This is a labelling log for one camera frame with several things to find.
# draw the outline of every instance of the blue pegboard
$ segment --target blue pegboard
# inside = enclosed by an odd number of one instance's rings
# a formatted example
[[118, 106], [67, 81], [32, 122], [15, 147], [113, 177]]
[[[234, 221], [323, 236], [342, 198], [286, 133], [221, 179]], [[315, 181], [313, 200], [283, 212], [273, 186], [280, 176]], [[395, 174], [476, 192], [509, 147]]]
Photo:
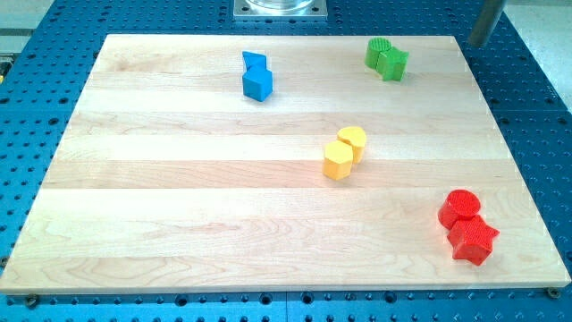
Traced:
[[[466, 39], [480, 2], [329, 0], [328, 21], [233, 21], [230, 0], [55, 0], [0, 86], [0, 256], [8, 256], [108, 33], [453, 35], [568, 269], [572, 117], [505, 15]], [[0, 321], [569, 321], [572, 288], [0, 296]]]

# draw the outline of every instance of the wooden board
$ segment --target wooden board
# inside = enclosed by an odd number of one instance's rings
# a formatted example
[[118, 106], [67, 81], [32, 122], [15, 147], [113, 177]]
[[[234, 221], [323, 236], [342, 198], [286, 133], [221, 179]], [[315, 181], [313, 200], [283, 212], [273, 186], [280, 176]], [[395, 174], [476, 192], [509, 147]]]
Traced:
[[[7, 293], [563, 286], [570, 278], [457, 43], [396, 37], [107, 37], [0, 280]], [[242, 50], [275, 92], [242, 96]], [[336, 131], [364, 160], [321, 173]], [[481, 267], [451, 259], [437, 210], [474, 191], [500, 230]]]

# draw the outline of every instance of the blue block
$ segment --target blue block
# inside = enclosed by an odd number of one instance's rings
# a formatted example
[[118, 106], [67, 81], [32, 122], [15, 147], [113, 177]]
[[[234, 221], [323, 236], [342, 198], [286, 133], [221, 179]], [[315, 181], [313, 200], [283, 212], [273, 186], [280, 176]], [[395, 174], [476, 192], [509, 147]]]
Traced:
[[262, 67], [266, 69], [266, 56], [250, 52], [242, 52], [242, 58], [244, 58], [244, 64], [247, 66], [247, 70], [254, 66]]
[[258, 102], [264, 102], [272, 93], [272, 72], [253, 66], [242, 75], [242, 92]]

